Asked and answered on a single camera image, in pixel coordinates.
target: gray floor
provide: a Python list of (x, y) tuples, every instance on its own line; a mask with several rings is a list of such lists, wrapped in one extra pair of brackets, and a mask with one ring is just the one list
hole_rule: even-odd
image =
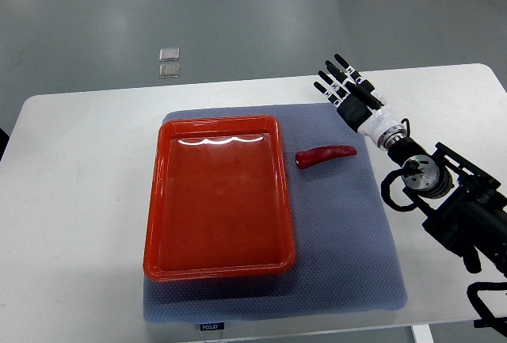
[[(507, 88), (506, 41), (506, 0), (0, 0), (0, 128), (37, 94), (315, 74), (334, 52), (363, 71), (484, 63)], [(160, 79), (158, 50), (172, 46), (181, 76)], [(432, 331), (505, 341), (470, 322)], [(392, 329), (276, 341), (412, 340)]]

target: white table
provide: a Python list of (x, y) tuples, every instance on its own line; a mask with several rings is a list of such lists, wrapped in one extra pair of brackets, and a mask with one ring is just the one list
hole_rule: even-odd
[[(504, 185), (507, 95), (483, 65), (365, 73), (428, 152), (441, 141)], [(194, 325), (143, 320), (143, 247), (158, 128), (172, 111), (325, 102), (316, 77), (63, 93), (28, 99), (0, 162), (0, 341), (199, 341)], [(378, 183), (396, 165), (368, 141)], [(403, 194), (394, 196), (406, 202)], [(467, 285), (503, 280), (386, 208), (408, 294), (399, 311), (227, 323), (224, 338), (477, 318)], [(507, 314), (507, 302), (492, 298)]]

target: blue mat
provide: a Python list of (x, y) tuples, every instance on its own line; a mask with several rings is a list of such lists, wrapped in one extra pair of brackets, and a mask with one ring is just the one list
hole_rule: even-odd
[[(280, 123), (291, 199), (296, 262), (279, 276), (144, 280), (148, 322), (226, 322), (376, 309), (406, 302), (395, 244), (364, 138), (329, 104), (173, 112), (164, 122), (272, 115)], [(352, 145), (357, 156), (299, 170), (295, 153)]]

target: black cable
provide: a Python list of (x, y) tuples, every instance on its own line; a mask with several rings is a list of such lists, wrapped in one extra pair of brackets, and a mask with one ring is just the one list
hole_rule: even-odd
[(410, 176), (417, 173), (420, 173), (420, 170), (415, 169), (398, 169), (395, 171), (391, 171), (382, 181), (380, 184), (380, 195), (382, 197), (382, 200), (393, 210), (398, 212), (408, 212), (413, 211), (417, 208), (417, 205), (415, 203), (407, 204), (406, 206), (400, 206), (399, 204), (396, 204), (391, 199), (391, 185), (395, 181), (396, 178), (401, 176)]
[(507, 282), (474, 282), (467, 289), (468, 299), (474, 307), (477, 314), (486, 322), (490, 327), (507, 337), (507, 324), (501, 322), (496, 318), (493, 313), (488, 309), (488, 306), (480, 299), (478, 293), (480, 291), (505, 291), (507, 290)]
[(403, 119), (402, 124), (406, 125), (406, 136), (410, 137), (410, 121), (409, 121), (409, 119), (407, 119), (407, 118)]

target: mat label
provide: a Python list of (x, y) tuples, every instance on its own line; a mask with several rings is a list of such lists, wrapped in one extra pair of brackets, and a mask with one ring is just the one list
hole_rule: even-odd
[(205, 323), (200, 325), (201, 331), (225, 330), (225, 323)]

